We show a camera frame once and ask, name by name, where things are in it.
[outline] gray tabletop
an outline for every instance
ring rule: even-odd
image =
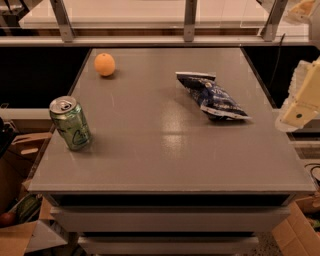
[[[116,72],[100,77],[107,52]],[[211,72],[252,120],[210,121],[176,71]],[[50,193],[314,191],[238,48],[93,50],[73,96],[94,136],[80,152],[54,133],[30,190]]]

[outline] blue snack bag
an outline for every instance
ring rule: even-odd
[[[189,91],[209,119],[250,119],[230,95],[215,82],[215,76],[177,72],[177,79]]]

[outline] orange fruit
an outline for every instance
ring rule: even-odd
[[[116,69],[113,57],[108,53],[100,53],[94,59],[94,68],[101,76],[110,76]]]

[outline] cardboard box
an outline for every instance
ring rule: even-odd
[[[51,205],[42,200],[37,221],[0,229],[0,255],[22,256],[27,252],[66,245],[68,233],[50,215]]]
[[[319,256],[320,236],[305,214],[320,211],[318,198],[306,197],[290,204],[290,216],[272,231],[284,256]]]

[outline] drawer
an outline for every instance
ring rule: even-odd
[[[266,232],[287,207],[59,208],[51,214],[68,232]]]
[[[249,253],[256,237],[80,237],[88,254],[217,255]]]

